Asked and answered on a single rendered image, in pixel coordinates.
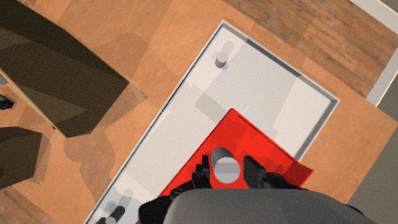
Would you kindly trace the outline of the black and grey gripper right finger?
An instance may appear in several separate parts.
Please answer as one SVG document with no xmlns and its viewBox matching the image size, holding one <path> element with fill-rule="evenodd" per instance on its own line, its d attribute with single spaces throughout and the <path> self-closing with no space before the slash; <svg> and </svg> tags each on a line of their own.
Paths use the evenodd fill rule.
<svg viewBox="0 0 398 224">
<path fill-rule="evenodd" d="M 245 155 L 243 159 L 243 178 L 250 189 L 301 189 L 289 184 L 283 176 L 274 172 L 267 172 L 260 163 L 250 155 Z"/>
</svg>

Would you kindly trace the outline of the grey cylinder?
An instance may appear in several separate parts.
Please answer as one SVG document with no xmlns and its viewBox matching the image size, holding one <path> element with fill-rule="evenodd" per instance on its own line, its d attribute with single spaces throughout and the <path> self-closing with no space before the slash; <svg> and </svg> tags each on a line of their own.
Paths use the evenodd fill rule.
<svg viewBox="0 0 398 224">
<path fill-rule="evenodd" d="M 120 218 L 125 213 L 125 208 L 123 206 L 117 206 L 115 210 L 107 217 L 106 224 L 117 224 Z"/>
<path fill-rule="evenodd" d="M 217 54 L 217 58 L 215 61 L 215 65 L 218 68 L 223 68 L 228 60 L 228 54 L 224 51 L 221 51 Z"/>
<path fill-rule="evenodd" d="M 105 217 L 100 218 L 95 224 L 105 224 Z"/>
<path fill-rule="evenodd" d="M 216 148 L 211 154 L 211 161 L 214 175 L 220 182 L 229 184 L 238 179 L 240 165 L 228 149 Z"/>
</svg>

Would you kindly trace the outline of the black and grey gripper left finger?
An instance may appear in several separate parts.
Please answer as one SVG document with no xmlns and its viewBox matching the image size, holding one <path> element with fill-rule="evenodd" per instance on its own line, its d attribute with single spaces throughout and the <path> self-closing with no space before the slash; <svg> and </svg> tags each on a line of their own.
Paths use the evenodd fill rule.
<svg viewBox="0 0 398 224">
<path fill-rule="evenodd" d="M 208 178 L 208 179 L 207 179 Z M 196 164 L 192 179 L 163 195 L 142 204 L 138 209 L 138 224 L 163 224 L 170 204 L 181 193 L 192 189 L 212 188 L 208 156 L 202 154 L 202 164 Z"/>
</svg>

